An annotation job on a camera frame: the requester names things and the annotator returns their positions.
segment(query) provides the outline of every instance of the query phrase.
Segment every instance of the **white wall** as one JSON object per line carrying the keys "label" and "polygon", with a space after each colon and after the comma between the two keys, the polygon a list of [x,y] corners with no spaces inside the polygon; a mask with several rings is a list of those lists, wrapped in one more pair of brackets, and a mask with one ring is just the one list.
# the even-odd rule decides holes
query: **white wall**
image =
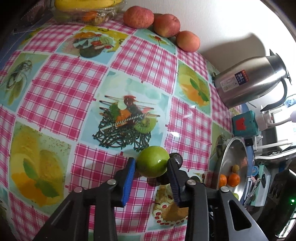
{"label": "white wall", "polygon": [[[181,30],[190,30],[201,40],[199,52],[223,71],[253,56],[269,55],[269,49],[283,59],[295,85],[296,43],[281,20],[260,0],[127,0],[127,6],[139,5],[154,13],[171,13],[181,22]],[[269,94],[253,101],[267,105],[282,98],[278,84]]]}

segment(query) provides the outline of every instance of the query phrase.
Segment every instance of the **tablecloth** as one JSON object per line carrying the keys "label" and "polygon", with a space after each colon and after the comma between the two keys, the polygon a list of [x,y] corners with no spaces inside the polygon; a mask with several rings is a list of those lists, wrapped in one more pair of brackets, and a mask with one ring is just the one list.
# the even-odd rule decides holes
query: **tablecloth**
{"label": "tablecloth", "polygon": [[[122,15],[30,32],[0,72],[0,214],[16,238],[32,240],[76,186],[99,186],[147,146],[179,152],[182,169],[209,184],[215,147],[241,113],[219,98],[218,73]],[[115,209],[118,240],[184,240],[187,214],[169,185],[137,175]],[[93,228],[94,207],[89,240]]]}

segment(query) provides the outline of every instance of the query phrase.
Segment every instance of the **banana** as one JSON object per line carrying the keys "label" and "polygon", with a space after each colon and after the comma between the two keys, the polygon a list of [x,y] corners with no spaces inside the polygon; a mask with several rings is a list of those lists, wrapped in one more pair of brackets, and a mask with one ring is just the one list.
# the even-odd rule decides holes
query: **banana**
{"label": "banana", "polygon": [[54,6],[60,11],[77,9],[91,10],[110,7],[122,0],[55,0]]}

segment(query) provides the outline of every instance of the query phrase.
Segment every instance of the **thermos handle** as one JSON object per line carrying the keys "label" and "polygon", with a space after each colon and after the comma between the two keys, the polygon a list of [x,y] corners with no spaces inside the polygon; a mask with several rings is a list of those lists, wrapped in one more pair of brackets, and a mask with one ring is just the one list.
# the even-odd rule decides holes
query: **thermos handle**
{"label": "thermos handle", "polygon": [[278,106],[280,106],[281,104],[283,104],[285,102],[285,100],[287,98],[288,88],[287,88],[287,84],[286,84],[286,81],[284,80],[284,78],[281,79],[281,82],[283,83],[283,87],[284,87],[284,96],[283,96],[283,98],[281,98],[279,101],[277,101],[277,102],[275,102],[273,104],[268,104],[267,106],[265,106],[261,110],[261,112],[277,108]]}

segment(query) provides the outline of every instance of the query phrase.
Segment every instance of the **teal box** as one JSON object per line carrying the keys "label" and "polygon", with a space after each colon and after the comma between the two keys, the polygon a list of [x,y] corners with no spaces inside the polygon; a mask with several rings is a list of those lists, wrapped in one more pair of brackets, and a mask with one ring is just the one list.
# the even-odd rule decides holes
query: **teal box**
{"label": "teal box", "polygon": [[255,113],[251,110],[232,117],[232,124],[234,136],[253,137],[259,134]]}

